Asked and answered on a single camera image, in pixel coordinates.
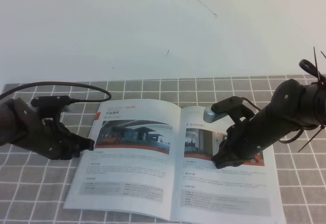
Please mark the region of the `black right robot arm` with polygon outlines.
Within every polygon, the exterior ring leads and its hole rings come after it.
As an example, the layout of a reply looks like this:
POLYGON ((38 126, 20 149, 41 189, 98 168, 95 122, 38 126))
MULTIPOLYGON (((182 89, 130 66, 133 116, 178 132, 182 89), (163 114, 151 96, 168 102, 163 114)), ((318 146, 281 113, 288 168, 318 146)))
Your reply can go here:
POLYGON ((289 79, 256 114, 236 96, 213 104, 211 111, 217 119, 229 116, 234 122, 211 160, 217 169, 237 167, 293 131, 325 126, 325 87, 289 79))

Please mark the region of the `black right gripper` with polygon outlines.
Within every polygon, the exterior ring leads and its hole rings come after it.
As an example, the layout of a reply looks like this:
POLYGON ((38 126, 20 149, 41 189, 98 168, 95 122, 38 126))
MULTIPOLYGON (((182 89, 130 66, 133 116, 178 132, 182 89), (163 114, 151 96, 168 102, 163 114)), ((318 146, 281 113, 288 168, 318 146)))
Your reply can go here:
POLYGON ((217 169, 238 167, 265 149, 265 119, 252 117, 227 129, 218 152, 211 158, 217 169))

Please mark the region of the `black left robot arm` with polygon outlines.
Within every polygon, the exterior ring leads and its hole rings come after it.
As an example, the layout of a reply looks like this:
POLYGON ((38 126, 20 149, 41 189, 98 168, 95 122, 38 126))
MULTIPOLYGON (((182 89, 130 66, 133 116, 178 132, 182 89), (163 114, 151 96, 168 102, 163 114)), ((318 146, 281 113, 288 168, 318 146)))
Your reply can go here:
POLYGON ((70 160, 82 151, 94 150, 92 139, 70 132, 60 122, 64 107, 74 103, 69 96, 36 97, 31 109, 22 99, 1 104, 1 146, 12 144, 51 160, 70 160))

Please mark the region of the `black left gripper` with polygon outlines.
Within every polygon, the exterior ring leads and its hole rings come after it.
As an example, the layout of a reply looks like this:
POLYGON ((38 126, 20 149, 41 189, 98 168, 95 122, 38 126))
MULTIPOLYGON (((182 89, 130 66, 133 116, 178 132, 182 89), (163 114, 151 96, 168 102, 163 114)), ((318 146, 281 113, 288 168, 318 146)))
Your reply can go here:
POLYGON ((80 157, 80 151, 94 150, 94 140, 78 138, 60 119, 39 118, 36 108, 31 109, 22 99, 12 99, 10 105, 17 123, 11 144, 51 160, 70 160, 80 157))

